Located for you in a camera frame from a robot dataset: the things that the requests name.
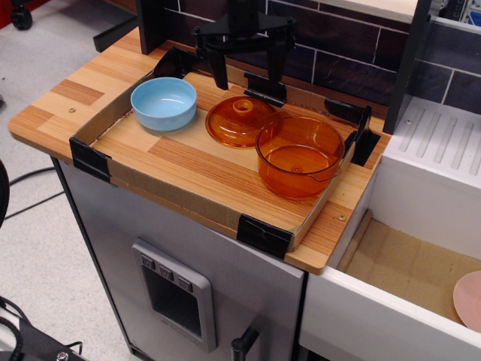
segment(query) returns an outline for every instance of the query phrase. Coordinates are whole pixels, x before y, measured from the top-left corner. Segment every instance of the pink plate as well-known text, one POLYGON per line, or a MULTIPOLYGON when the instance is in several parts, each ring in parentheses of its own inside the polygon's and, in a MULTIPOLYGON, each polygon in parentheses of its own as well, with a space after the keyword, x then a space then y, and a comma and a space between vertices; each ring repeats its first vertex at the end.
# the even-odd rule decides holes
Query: pink plate
POLYGON ((466 327, 481 332, 481 271, 461 278, 454 287, 452 298, 466 327))

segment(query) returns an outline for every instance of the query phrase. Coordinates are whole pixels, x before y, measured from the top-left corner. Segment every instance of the orange glass pot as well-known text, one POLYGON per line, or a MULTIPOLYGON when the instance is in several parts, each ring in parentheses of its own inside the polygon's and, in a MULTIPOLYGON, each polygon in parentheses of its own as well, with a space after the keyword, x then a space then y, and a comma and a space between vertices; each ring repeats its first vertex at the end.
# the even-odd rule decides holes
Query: orange glass pot
POLYGON ((319 195, 340 174, 344 140, 327 123, 286 112, 270 121, 256 139, 259 174, 275 193, 291 199, 319 195))

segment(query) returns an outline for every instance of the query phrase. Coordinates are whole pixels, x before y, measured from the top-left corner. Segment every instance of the button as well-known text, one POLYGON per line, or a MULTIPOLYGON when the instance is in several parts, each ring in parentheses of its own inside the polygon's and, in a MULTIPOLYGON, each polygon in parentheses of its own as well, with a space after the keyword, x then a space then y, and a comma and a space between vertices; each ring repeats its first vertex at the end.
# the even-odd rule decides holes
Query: button
POLYGON ((189 291, 192 293, 192 284, 188 282, 185 278, 181 276, 177 277, 179 279, 179 286, 183 288, 185 291, 189 291))
POLYGON ((146 267, 148 267, 148 268, 150 268, 150 269, 156 269, 155 263, 154 263, 153 260, 151 260, 149 257, 141 254, 141 258, 142 258, 142 263, 143 263, 146 267))
POLYGON ((163 278, 167 278, 169 281, 174 280, 174 275, 172 274, 172 271, 170 269, 159 264, 159 271, 163 278))

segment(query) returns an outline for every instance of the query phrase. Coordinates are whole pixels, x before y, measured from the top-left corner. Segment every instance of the black handle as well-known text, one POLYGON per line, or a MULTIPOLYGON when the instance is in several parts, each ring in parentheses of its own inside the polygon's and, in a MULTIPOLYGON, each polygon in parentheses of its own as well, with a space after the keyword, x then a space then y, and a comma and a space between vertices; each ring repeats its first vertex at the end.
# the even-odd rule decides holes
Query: black handle
POLYGON ((232 341, 232 361, 246 361, 246 355, 258 337, 259 333, 249 327, 241 338, 232 341))

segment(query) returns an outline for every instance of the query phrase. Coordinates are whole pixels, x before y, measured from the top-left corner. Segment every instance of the cabinet door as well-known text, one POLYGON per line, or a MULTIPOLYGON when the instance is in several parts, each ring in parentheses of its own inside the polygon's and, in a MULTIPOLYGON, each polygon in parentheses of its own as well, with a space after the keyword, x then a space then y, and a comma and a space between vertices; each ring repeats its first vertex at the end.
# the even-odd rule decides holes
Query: cabinet door
POLYGON ((333 268, 310 277, 301 346, 331 361, 478 361, 481 335, 333 268))
POLYGON ((254 328, 259 337, 249 361, 290 361, 303 271, 71 166, 62 164, 62 171, 86 243, 133 350, 156 361, 227 361, 232 341, 254 328), (142 256, 152 272, 141 269, 142 256), (162 280, 160 266, 170 270, 172 278, 162 280), (181 280, 191 283, 193 298, 180 292, 178 286, 185 288, 181 280), (210 284, 211 299, 197 293, 200 284, 210 284), (176 305, 167 312, 160 309, 166 303, 159 298, 179 294, 176 305), (203 332, 184 327, 188 322, 179 321, 183 316, 173 314, 194 309, 192 299, 199 302, 193 312, 199 320, 211 318, 200 316, 207 309, 199 300, 213 303, 214 327, 205 328, 212 336, 208 342, 196 342, 192 334, 203 332))

